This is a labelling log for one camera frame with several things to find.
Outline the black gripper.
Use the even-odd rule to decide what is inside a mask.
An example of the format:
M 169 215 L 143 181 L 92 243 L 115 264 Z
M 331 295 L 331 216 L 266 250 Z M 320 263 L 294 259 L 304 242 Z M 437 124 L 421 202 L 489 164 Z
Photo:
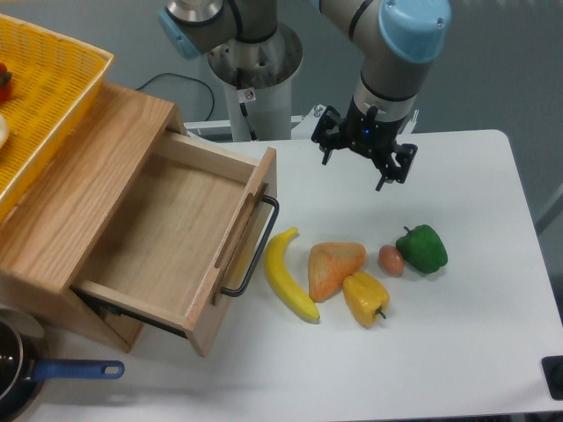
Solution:
M 384 184 L 406 182 L 418 152 L 414 144 L 396 143 L 403 122 L 404 118 L 383 121 L 375 114 L 361 112 L 351 99 L 344 119 L 331 105 L 323 111 L 311 140 L 323 153 L 323 165 L 328 164 L 334 150 L 346 147 L 362 156 L 374 158 L 374 165 L 381 173 L 376 187 L 380 191 Z

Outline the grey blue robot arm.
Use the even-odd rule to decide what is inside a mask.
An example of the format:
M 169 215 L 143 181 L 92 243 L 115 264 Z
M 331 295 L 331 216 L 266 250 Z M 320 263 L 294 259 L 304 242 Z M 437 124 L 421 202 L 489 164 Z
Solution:
M 348 110 L 327 107 L 311 139 L 325 156 L 348 149 L 368 158 L 380 183 L 404 183 L 417 149 L 397 141 L 450 26 L 446 1 L 318 1 L 316 9 L 363 53 Z M 274 1 L 170 1 L 158 13 L 184 58 L 205 56 L 222 82 L 237 142 L 291 133 L 291 82 L 303 61 L 296 33 Z

